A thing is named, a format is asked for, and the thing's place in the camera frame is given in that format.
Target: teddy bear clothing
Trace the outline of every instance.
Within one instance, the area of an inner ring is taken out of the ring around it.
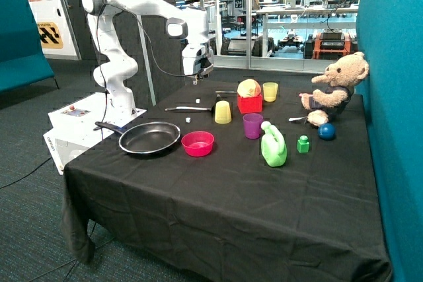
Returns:
[[[346,100],[342,101],[339,105],[337,105],[335,107],[326,107],[325,105],[322,105],[320,102],[317,102],[313,98],[313,96],[310,96],[310,99],[309,99],[310,109],[311,110],[323,110],[329,116],[329,120],[332,120],[333,118],[335,118],[336,115],[341,114],[344,111],[347,103],[350,102],[351,96],[353,95],[353,92],[350,92],[350,90],[348,88],[343,87],[343,86],[328,86],[325,90],[325,93],[326,94],[332,94],[334,91],[337,91],[337,90],[341,90],[343,92],[346,92],[348,94],[348,98]]]

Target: glass wall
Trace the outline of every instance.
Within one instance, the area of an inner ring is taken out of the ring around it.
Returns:
[[[358,50],[360,0],[201,1],[216,67],[322,72]]]

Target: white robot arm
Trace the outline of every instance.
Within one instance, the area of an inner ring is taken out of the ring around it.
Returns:
[[[195,81],[213,69],[213,50],[209,45],[208,20],[205,10],[190,6],[178,9],[164,0],[82,0],[97,50],[107,55],[109,62],[94,71],[95,81],[110,93],[110,105],[115,116],[135,112],[132,91],[124,80],[137,73],[137,63],[122,49],[113,25],[113,17],[127,11],[141,16],[161,16],[167,19],[170,38],[186,39],[182,51],[184,74]]]

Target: pink bowl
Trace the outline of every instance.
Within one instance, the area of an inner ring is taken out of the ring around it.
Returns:
[[[193,131],[182,137],[185,152],[191,157],[204,157],[213,149],[214,136],[206,131]]]

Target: teal partition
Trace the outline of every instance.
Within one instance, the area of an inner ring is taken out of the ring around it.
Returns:
[[[423,8],[421,0],[360,0],[360,85],[395,281],[423,281]]]
[[[0,0],[0,92],[53,77],[28,0]]]

